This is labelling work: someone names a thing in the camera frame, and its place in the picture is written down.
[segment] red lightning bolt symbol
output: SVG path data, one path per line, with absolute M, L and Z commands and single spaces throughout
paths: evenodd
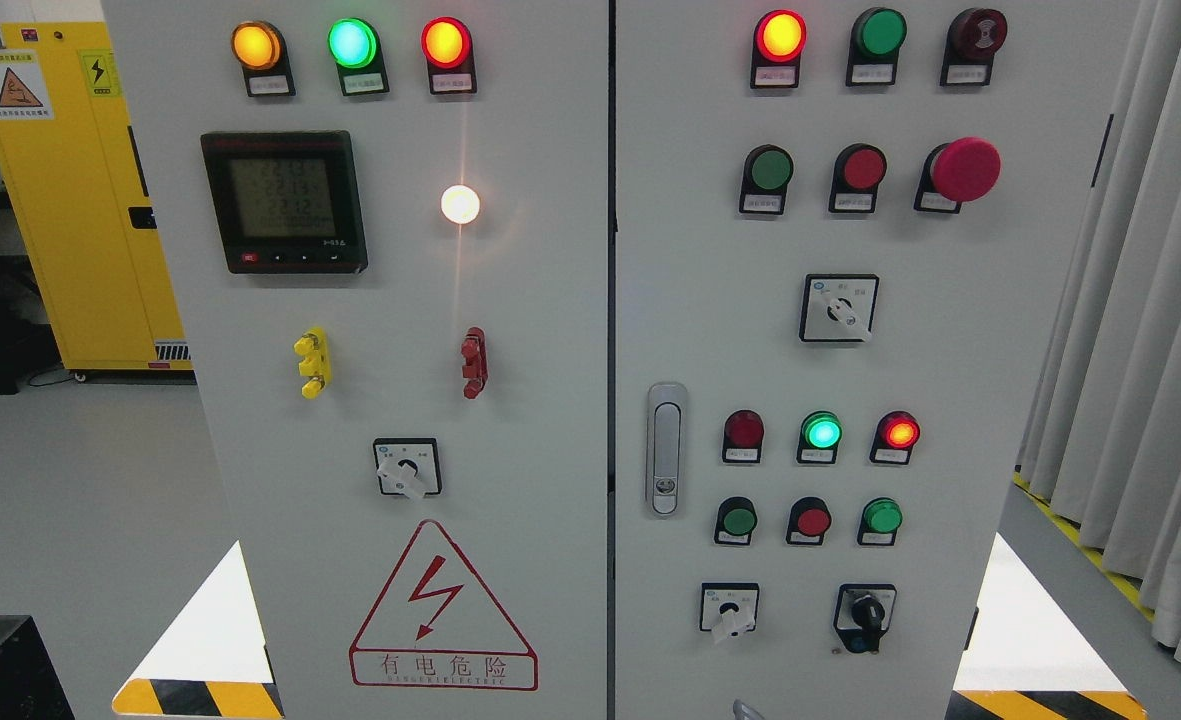
M 426 568 L 425 575 L 420 576 L 420 583 L 417 583 L 417 588 L 412 591 L 411 596 L 407 597 L 407 602 L 416 602 L 417 600 L 425 600 L 426 597 L 435 597 L 436 594 L 443 594 L 446 596 L 443 598 L 443 606 L 439 606 L 439 610 L 435 610 L 435 615 L 420 628 L 417 628 L 417 639 L 424 639 L 430 633 L 433 633 L 433 622 L 439 618 L 444 609 L 452 604 L 452 601 L 457 598 L 457 593 L 461 593 L 462 585 L 452 585 L 449 588 L 436 589 L 431 593 L 422 593 L 426 589 L 426 584 L 430 584 L 430 580 L 433 580 L 435 575 L 439 572 L 444 564 L 444 557 L 442 555 L 435 555 L 433 559 L 430 561 L 430 567 Z

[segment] red warning triangle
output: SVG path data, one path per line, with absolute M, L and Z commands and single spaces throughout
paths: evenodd
M 354 685 L 535 690 L 536 652 L 438 521 L 417 525 L 350 648 Z
M 22 78 L 17 77 L 13 68 L 4 73 L 4 87 L 0 90 L 0 109 L 41 109 L 43 102 L 26 87 Z

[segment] green indicator light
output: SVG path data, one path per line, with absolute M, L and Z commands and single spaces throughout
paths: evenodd
M 875 534 L 893 534 L 901 526 L 901 508 L 895 500 L 874 500 L 864 506 L 864 524 Z
M 861 24 L 856 44 L 872 58 L 896 53 L 906 40 L 906 19 L 895 9 L 875 9 Z
M 777 190 L 790 182 L 792 174 L 795 174 L 795 164 L 790 161 L 790 155 L 785 155 L 781 150 L 762 152 L 750 166 L 750 179 L 753 179 L 753 183 L 764 190 Z
M 756 518 L 753 510 L 745 508 L 737 508 L 723 516 L 723 529 L 727 530 L 730 536 L 749 536 L 755 525 L 758 524 L 759 519 Z
M 333 22 L 328 33 L 328 50 L 344 68 L 365 68 L 376 59 L 376 33 L 358 18 Z
M 809 415 L 804 423 L 804 439 L 808 445 L 820 450 L 839 445 L 839 439 L 842 436 L 843 430 L 833 413 L 815 413 Z

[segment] white indicator light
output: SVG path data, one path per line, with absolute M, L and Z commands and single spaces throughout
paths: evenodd
M 463 184 L 454 184 L 439 198 L 443 217 L 464 225 L 479 216 L 479 194 Z

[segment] digital power meter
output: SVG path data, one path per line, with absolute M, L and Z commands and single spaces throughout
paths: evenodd
M 348 132 L 214 132 L 201 142 L 231 273 L 367 268 Z

